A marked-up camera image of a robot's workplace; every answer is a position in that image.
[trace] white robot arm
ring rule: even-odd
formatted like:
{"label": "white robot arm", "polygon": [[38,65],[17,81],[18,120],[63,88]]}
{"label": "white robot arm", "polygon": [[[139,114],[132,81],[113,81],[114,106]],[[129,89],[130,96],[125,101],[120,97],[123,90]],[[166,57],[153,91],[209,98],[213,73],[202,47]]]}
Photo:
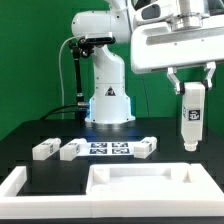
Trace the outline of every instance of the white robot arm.
{"label": "white robot arm", "polygon": [[[85,45],[92,45],[94,95],[90,99],[87,126],[118,128],[135,120],[131,115],[130,98],[125,93],[125,67],[119,56],[107,48],[113,38],[117,43],[130,42],[131,26],[126,0],[106,0],[109,11],[78,13],[72,21],[74,36],[82,36]],[[82,49],[82,55],[89,50]]]}

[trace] robot end effector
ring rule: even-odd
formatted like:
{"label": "robot end effector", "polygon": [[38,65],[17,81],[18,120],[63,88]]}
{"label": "robot end effector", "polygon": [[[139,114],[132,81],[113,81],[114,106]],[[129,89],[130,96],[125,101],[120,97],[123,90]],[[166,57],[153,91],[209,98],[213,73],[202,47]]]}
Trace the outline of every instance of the robot end effector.
{"label": "robot end effector", "polygon": [[[183,95],[181,133],[185,149],[194,151],[202,140],[205,91],[212,87],[216,62],[224,61],[220,49],[224,15],[210,16],[211,1],[207,0],[178,0],[173,6],[165,2],[172,0],[156,1],[138,13],[139,26],[131,41],[131,65],[137,74],[167,70],[176,94]],[[153,11],[153,7],[157,16],[144,20],[144,10]],[[180,83],[175,76],[177,69],[201,65],[207,73],[202,82]]]}

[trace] white rectangular tray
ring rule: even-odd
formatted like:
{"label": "white rectangular tray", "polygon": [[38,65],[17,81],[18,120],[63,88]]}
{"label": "white rectangular tray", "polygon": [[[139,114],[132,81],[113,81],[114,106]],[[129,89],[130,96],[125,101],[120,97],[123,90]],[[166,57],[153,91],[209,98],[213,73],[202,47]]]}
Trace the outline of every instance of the white rectangular tray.
{"label": "white rectangular tray", "polygon": [[0,185],[0,219],[224,216],[224,195],[200,164],[90,167],[86,195],[16,196],[16,167]]}

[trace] green wall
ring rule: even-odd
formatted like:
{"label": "green wall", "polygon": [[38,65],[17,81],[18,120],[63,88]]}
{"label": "green wall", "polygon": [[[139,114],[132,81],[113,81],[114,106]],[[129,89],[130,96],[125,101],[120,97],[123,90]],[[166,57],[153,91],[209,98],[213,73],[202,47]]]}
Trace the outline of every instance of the green wall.
{"label": "green wall", "polygon": [[[108,4],[103,0],[0,0],[0,139],[22,122],[39,119],[61,105],[58,53],[64,40],[72,36],[71,21],[79,11],[107,9]],[[126,92],[136,117],[179,115],[181,97],[174,94],[165,72],[135,75],[130,69],[129,45],[110,48],[126,62]],[[75,76],[68,48],[63,51],[62,66],[65,103],[74,103]],[[91,59],[82,60],[81,69],[88,100],[93,94]],[[223,65],[218,66],[215,88],[207,94],[209,106],[205,119],[222,136],[223,70]],[[182,70],[178,74],[184,81],[201,80],[203,76],[202,68]]]}

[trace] black table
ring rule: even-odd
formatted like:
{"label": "black table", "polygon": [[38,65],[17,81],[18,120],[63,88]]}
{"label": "black table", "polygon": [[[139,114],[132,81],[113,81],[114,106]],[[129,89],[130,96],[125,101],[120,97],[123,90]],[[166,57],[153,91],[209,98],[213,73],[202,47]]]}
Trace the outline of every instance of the black table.
{"label": "black table", "polygon": [[[80,195],[85,194],[89,166],[105,163],[201,163],[216,183],[224,190],[224,139],[204,128],[203,141],[197,151],[187,152],[180,133],[180,119],[143,118],[134,126],[118,130],[86,128],[75,120],[37,120],[22,123],[0,142],[0,184],[16,166],[26,166],[28,180],[18,195]],[[60,161],[59,153],[46,161],[33,161],[32,148],[47,138],[60,138],[61,146],[74,138],[88,142],[139,141],[155,136],[157,149],[145,160],[133,156],[78,157]],[[101,218],[66,220],[0,220],[0,223],[224,223],[224,217],[181,218]]]}

